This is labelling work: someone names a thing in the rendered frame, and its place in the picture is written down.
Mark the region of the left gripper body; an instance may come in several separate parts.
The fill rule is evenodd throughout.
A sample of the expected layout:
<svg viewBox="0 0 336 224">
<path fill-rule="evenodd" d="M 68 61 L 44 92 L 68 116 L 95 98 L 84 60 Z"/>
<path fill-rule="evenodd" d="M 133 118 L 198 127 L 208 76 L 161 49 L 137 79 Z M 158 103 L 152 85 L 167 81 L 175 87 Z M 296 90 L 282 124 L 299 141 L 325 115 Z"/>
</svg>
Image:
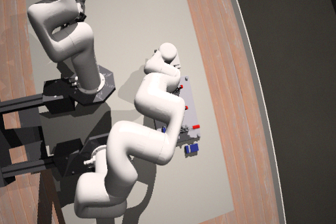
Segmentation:
<svg viewBox="0 0 336 224">
<path fill-rule="evenodd" d="M 75 1 L 76 1 L 77 6 L 78 6 L 78 10 L 79 10 L 79 13 L 78 13 L 78 16 L 77 16 L 77 18 L 79 19 L 79 18 L 81 18 L 80 12 L 83 13 L 83 14 L 85 13 L 85 4 L 80 2 L 80 1 L 77 1 L 77 0 L 75 0 Z M 70 23 L 69 25 L 72 25 L 72 24 L 76 23 L 75 19 L 72 20 L 71 22 L 69 22 Z"/>
</svg>

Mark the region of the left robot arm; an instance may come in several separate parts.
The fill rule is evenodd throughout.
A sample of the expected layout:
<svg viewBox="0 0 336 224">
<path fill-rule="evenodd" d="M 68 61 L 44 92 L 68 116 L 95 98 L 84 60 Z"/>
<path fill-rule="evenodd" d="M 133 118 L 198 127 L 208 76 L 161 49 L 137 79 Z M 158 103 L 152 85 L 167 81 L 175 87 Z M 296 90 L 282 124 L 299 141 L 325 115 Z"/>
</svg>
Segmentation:
<svg viewBox="0 0 336 224">
<path fill-rule="evenodd" d="M 69 82 L 76 82 L 72 86 L 91 95 L 105 85 L 104 76 L 99 74 L 91 27 L 78 22 L 52 34 L 56 28 L 77 18 L 78 13 L 75 0 L 42 0 L 27 10 L 30 24 L 48 57 L 54 63 L 71 57 L 77 77 Z"/>
</svg>

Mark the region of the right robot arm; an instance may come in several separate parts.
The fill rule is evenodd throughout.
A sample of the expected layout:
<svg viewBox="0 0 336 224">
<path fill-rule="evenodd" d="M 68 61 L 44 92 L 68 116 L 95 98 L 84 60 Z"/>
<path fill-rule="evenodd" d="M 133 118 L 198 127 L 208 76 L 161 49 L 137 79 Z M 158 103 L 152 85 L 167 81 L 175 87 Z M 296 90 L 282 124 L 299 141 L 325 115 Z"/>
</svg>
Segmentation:
<svg viewBox="0 0 336 224">
<path fill-rule="evenodd" d="M 171 94 L 180 83 L 179 68 L 177 49 L 170 43 L 162 44 L 147 61 L 147 75 L 134 105 L 142 115 L 166 123 L 165 133 L 130 121 L 115 123 L 107 145 L 94 149 L 91 160 L 84 162 L 92 164 L 88 167 L 94 167 L 95 172 L 84 173 L 78 179 L 74 201 L 77 217 L 108 219 L 125 214 L 126 199 L 138 178 L 129 155 L 161 166 L 170 162 L 185 113 L 184 99 Z"/>
</svg>

